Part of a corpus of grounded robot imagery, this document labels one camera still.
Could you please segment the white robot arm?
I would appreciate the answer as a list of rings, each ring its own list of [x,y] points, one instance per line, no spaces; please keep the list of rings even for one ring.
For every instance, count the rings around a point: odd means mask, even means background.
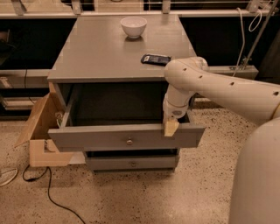
[[[228,224],[280,224],[280,86],[210,73],[201,57],[170,61],[164,77],[167,137],[177,131],[194,94],[258,125],[238,157]]]

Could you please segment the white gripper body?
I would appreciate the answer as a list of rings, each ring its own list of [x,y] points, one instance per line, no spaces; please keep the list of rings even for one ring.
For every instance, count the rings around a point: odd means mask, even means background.
[[[163,101],[164,120],[179,119],[185,116],[192,97],[193,91],[176,89],[169,85]]]

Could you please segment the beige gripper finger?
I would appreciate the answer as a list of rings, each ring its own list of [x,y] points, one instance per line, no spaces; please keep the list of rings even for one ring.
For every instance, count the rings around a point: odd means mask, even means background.
[[[164,119],[164,135],[172,137],[179,127],[179,122],[176,118]]]

